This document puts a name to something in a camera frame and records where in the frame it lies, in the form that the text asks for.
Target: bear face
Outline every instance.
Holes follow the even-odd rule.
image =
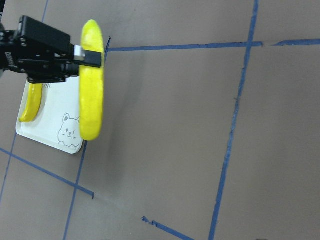
[[[58,133],[58,140],[60,145],[76,149],[81,143],[79,132],[79,117],[77,119],[71,118],[67,113],[62,118],[62,126]]]

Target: yellow banana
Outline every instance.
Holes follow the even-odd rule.
[[[81,46],[84,50],[100,52],[101,67],[79,66],[80,135],[84,140],[96,139],[101,131],[104,109],[104,41],[94,20],[83,27]]]
[[[30,84],[28,98],[20,122],[28,123],[35,119],[38,114],[42,97],[42,84]]]

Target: black object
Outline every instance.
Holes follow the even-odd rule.
[[[0,23],[0,74],[28,74],[32,84],[63,83],[79,75],[79,65],[101,67],[100,52],[80,47],[81,56],[75,59],[70,41],[70,35],[28,16],[20,18],[16,31],[5,31]]]

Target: toy banana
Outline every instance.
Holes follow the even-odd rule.
[[[28,123],[35,119],[38,114],[42,97],[42,84],[30,84],[28,97],[20,122]]]
[[[84,140],[96,139],[101,131],[104,104],[104,42],[96,21],[83,27],[81,46],[84,50],[101,53],[101,67],[79,66],[80,135]]]

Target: white plate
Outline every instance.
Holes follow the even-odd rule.
[[[69,154],[77,153],[83,143],[79,130],[79,78],[43,84],[41,106],[34,121],[20,122],[29,85],[26,82],[15,126],[17,134]]]

